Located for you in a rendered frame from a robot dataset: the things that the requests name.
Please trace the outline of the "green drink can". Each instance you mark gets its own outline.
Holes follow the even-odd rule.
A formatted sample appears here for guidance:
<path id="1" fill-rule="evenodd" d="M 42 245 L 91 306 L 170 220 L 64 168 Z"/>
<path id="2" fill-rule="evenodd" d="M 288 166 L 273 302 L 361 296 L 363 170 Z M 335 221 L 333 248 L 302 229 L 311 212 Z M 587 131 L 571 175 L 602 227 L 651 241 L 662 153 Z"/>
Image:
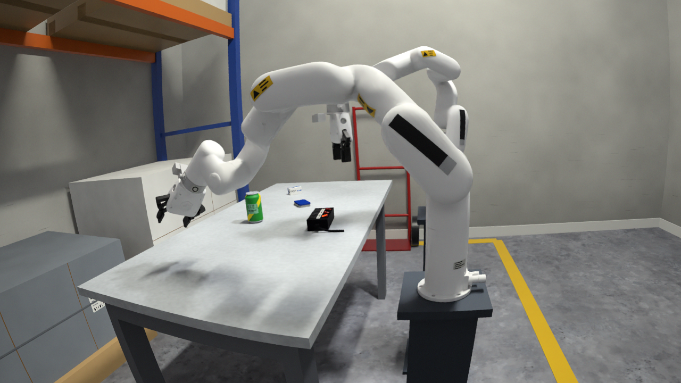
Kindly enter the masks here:
<path id="1" fill-rule="evenodd" d="M 262 200 L 258 191 L 251 191 L 245 196 L 247 218 L 250 223 L 260 223 L 263 220 Z"/>

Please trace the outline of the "black power strip body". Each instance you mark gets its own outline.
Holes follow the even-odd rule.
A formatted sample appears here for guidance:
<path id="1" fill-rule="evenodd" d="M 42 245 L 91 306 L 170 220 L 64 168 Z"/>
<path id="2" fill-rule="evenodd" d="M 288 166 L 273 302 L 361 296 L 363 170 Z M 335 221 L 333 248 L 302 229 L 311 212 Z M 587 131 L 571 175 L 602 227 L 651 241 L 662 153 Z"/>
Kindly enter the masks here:
<path id="1" fill-rule="evenodd" d="M 306 220 L 308 231 L 344 232 L 344 230 L 328 230 L 333 219 L 334 207 L 315 208 Z"/>

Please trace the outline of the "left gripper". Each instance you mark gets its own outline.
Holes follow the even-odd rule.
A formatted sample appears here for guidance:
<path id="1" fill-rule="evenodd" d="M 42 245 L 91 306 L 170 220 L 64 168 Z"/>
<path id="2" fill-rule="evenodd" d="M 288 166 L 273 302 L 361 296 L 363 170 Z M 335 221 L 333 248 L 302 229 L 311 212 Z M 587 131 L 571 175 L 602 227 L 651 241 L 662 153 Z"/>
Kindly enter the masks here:
<path id="1" fill-rule="evenodd" d="M 189 191 L 182 184 L 181 179 L 178 179 L 175 184 L 172 185 L 172 188 L 167 195 L 157 196 L 155 198 L 156 207 L 159 209 L 156 214 L 158 223 L 161 223 L 164 213 L 168 211 L 169 213 L 176 215 L 184 215 L 182 221 L 184 227 L 187 228 L 190 221 L 194 220 L 194 217 L 197 217 L 206 211 L 205 207 L 202 205 L 205 194 L 206 189 L 200 194 Z M 164 208 L 164 206 L 166 207 Z"/>

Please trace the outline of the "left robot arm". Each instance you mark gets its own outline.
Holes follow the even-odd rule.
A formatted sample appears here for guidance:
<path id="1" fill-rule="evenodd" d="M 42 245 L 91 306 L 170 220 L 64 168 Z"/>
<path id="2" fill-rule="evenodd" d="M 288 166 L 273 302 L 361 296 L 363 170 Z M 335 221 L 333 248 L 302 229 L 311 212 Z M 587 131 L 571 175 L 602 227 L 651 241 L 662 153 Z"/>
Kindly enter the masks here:
<path id="1" fill-rule="evenodd" d="M 241 124 L 247 139 L 235 160 L 223 162 L 223 147 L 206 140 L 189 165 L 173 164 L 172 173 L 189 191 L 200 194 L 208 186 L 215 195 L 224 195 L 245 187 L 297 107 L 356 101 L 381 126 L 390 153 L 426 192 L 425 272 L 419 295 L 453 302 L 469 295 L 472 283 L 486 283 L 485 274 L 467 270 L 474 181 L 469 160 L 387 75 L 368 65 L 313 62 L 261 75 L 249 97 L 253 107 Z"/>

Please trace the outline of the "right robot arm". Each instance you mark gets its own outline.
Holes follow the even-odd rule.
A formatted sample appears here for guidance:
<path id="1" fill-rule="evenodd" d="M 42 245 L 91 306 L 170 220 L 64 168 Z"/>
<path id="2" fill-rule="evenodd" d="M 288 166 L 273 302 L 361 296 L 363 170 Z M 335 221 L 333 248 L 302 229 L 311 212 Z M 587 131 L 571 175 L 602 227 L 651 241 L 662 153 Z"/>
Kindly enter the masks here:
<path id="1" fill-rule="evenodd" d="M 427 68 L 427 75 L 436 87 L 435 123 L 439 128 L 446 129 L 445 135 L 454 146 L 464 151 L 469 116 L 464 107 L 457 105 L 458 93 L 452 80 L 458 78 L 461 68 L 456 60 L 435 49 L 421 46 L 385 59 L 372 67 L 383 72 L 392 81 Z M 346 103 L 326 104 L 327 112 L 312 115 L 313 123 L 325 122 L 325 114 L 349 112 L 350 104 Z"/>

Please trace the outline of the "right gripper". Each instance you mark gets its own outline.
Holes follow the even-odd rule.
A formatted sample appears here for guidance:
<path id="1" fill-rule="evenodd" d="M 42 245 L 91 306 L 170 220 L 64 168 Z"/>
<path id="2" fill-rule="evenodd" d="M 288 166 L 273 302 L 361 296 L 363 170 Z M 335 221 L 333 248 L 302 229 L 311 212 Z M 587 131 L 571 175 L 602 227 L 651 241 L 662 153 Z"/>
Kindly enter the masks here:
<path id="1" fill-rule="evenodd" d="M 351 162 L 350 143 L 352 136 L 349 113 L 334 112 L 327 114 L 330 116 L 330 138 L 333 142 L 333 160 L 341 160 L 342 163 Z"/>

